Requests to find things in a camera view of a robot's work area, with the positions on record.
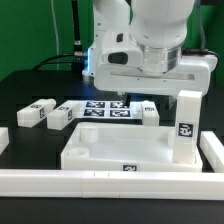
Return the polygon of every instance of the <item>sticker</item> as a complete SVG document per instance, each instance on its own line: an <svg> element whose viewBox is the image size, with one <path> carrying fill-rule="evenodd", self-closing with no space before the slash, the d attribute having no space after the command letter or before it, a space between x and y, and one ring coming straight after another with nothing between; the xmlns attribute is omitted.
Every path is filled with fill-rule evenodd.
<svg viewBox="0 0 224 224"><path fill-rule="evenodd" d="M138 170L138 166L136 165L123 165L123 171L136 172L137 170Z"/></svg>
<svg viewBox="0 0 224 224"><path fill-rule="evenodd" d="M36 109L37 109L37 108L42 107L42 105L33 104L33 105L31 105L30 107L31 107L31 108L36 108Z"/></svg>
<svg viewBox="0 0 224 224"><path fill-rule="evenodd" d="M42 109L40 110L40 119L43 118L43 117L45 117L45 111L44 111L44 108L42 108Z"/></svg>
<svg viewBox="0 0 224 224"><path fill-rule="evenodd" d="M70 108L70 107L59 107L58 110L64 110L64 111L67 111L67 110L69 110L69 108Z"/></svg>
<svg viewBox="0 0 224 224"><path fill-rule="evenodd" d="M155 111L155 108L153 108L153 107L145 107L145 111Z"/></svg>
<svg viewBox="0 0 224 224"><path fill-rule="evenodd" d="M110 108L127 108L127 106L124 105L122 102L111 102Z"/></svg>
<svg viewBox="0 0 224 224"><path fill-rule="evenodd" d="M178 137L185 137L185 138L194 138L195 132L195 124L192 123L179 123L177 136Z"/></svg>
<svg viewBox="0 0 224 224"><path fill-rule="evenodd" d="M130 110L111 110L110 117L131 117Z"/></svg>
<svg viewBox="0 0 224 224"><path fill-rule="evenodd" d="M69 121L72 120L72 110L70 110L70 111L68 112L68 120L69 120Z"/></svg>
<svg viewBox="0 0 224 224"><path fill-rule="evenodd" d="M104 110L91 110L86 109L84 111L85 117L104 117Z"/></svg>
<svg viewBox="0 0 224 224"><path fill-rule="evenodd" d="M105 102L87 102L86 107L90 108L105 108Z"/></svg>

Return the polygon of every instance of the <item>black table surface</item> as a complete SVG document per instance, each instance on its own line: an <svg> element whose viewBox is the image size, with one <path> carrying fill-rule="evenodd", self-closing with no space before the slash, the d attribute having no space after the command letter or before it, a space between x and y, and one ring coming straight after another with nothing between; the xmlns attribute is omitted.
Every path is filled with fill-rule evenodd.
<svg viewBox="0 0 224 224"><path fill-rule="evenodd" d="M224 141L224 88L213 80L203 97L199 131L213 131ZM0 127L9 128L10 144L0 156L0 169L60 169L60 154L75 126L47 129L46 119L33 128L18 127L16 112L39 99L119 100L80 80L80 74L62 71L17 71L0 82ZM167 97L132 95L132 101L152 100L160 125L174 126L176 106L167 109ZM119 123L140 124L130 120ZM201 153L203 172L212 172ZM0 198L0 223L223 223L223 201Z"/></svg>

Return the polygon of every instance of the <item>green wall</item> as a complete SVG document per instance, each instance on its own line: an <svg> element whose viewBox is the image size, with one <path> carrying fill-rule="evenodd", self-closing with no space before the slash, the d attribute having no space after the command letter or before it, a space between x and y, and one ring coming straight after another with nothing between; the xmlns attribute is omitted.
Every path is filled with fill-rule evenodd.
<svg viewBox="0 0 224 224"><path fill-rule="evenodd" d="M207 34L207 47L223 55L224 30L221 20L224 4L202 7L202 19ZM60 53L73 49L71 0L55 0ZM92 42L92 1L79 0L81 38L86 49ZM200 46L195 13L188 22L186 47ZM50 0L0 1L0 80L11 72L31 69L41 60L56 55L55 34ZM215 73L222 78L223 65Z"/></svg>

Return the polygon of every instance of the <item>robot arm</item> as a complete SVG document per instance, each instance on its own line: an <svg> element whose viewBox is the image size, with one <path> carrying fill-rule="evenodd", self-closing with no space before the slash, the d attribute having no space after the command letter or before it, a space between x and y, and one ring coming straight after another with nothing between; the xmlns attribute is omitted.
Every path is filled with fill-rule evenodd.
<svg viewBox="0 0 224 224"><path fill-rule="evenodd" d="M130 26L106 32L95 86L120 93L206 94L214 56L182 56L194 0L133 0Z"/></svg>

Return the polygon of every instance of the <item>white block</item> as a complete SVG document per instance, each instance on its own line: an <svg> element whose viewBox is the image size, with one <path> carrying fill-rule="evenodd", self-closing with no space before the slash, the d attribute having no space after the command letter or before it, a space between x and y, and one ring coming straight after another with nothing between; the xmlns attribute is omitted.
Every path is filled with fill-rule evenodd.
<svg viewBox="0 0 224 224"><path fill-rule="evenodd" d="M0 155L9 144L8 128L0 128Z"/></svg>
<svg viewBox="0 0 224 224"><path fill-rule="evenodd" d="M47 115L47 128L62 130L72 122L80 111L79 101L67 101Z"/></svg>
<svg viewBox="0 0 224 224"><path fill-rule="evenodd" d="M81 141L85 143L96 143L99 139L99 128L91 123L82 125Z"/></svg>
<svg viewBox="0 0 224 224"><path fill-rule="evenodd" d="M142 123L145 126L159 126L159 113L154 102L142 102Z"/></svg>
<svg viewBox="0 0 224 224"><path fill-rule="evenodd" d="M201 132L200 147L216 173L224 173L224 147L212 131Z"/></svg>
<svg viewBox="0 0 224 224"><path fill-rule="evenodd" d="M31 128L42 121L56 106L54 99L41 99L17 112L18 126Z"/></svg>
<svg viewBox="0 0 224 224"><path fill-rule="evenodd" d="M181 91L177 98L173 162L195 163L202 93Z"/></svg>

